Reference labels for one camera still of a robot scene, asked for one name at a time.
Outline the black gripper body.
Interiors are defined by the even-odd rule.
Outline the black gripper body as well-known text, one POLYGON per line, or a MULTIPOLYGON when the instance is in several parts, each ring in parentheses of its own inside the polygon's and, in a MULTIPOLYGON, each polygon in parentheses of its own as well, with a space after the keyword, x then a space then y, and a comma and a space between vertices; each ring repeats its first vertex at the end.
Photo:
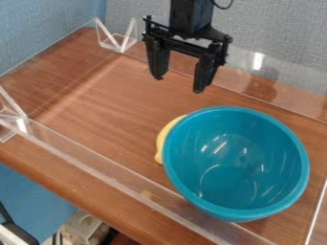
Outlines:
POLYGON ((143 17, 146 38, 154 37, 170 50, 201 58, 205 54, 217 56, 221 66, 226 63, 229 45, 233 37, 213 26, 214 9, 229 10, 215 0, 171 0, 169 20, 163 23, 154 15, 143 17))

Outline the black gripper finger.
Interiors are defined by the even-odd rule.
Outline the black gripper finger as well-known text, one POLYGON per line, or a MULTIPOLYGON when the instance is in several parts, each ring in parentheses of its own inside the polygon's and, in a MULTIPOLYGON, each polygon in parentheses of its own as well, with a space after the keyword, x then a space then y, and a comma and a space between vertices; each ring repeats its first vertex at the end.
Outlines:
POLYGON ((205 54, 195 65, 194 74, 194 92, 202 93, 206 87, 213 83, 221 63, 217 61, 217 56, 205 54))
POLYGON ((146 49, 153 77, 162 80, 169 70, 170 50, 162 45, 161 40, 154 37, 146 38, 146 49))

